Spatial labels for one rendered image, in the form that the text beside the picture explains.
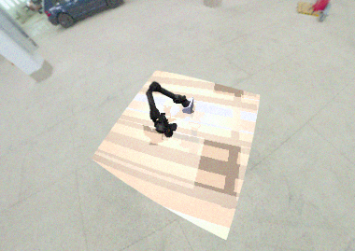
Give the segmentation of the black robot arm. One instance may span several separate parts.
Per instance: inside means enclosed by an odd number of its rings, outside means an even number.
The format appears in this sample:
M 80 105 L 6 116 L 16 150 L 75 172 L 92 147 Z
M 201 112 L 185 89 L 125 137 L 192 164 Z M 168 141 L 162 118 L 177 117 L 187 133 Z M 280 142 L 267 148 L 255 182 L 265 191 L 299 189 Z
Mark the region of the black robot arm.
M 149 104 L 149 117 L 155 125 L 157 124 L 155 128 L 156 132 L 167 134 L 168 127 L 165 126 L 167 119 L 165 113 L 160 114 L 159 110 L 157 109 L 152 95 L 153 91 L 159 92 L 173 99 L 173 103 L 181 104 L 184 107 L 188 107 L 191 101 L 187 100 L 185 95 L 174 94 L 173 92 L 168 91 L 167 89 L 161 87 L 161 85 L 155 81 L 150 84 L 148 90 L 146 91 L 146 96 Z

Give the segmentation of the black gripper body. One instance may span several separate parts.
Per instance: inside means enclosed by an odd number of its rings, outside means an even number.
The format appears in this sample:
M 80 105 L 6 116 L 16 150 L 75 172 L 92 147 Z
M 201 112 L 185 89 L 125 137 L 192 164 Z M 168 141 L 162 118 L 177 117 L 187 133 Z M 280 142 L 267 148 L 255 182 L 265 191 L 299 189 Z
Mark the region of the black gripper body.
M 167 126 L 169 129 L 171 129 L 171 131 L 175 132 L 178 125 L 176 123 L 170 123 L 169 124 L 169 121 L 167 120 L 165 126 Z

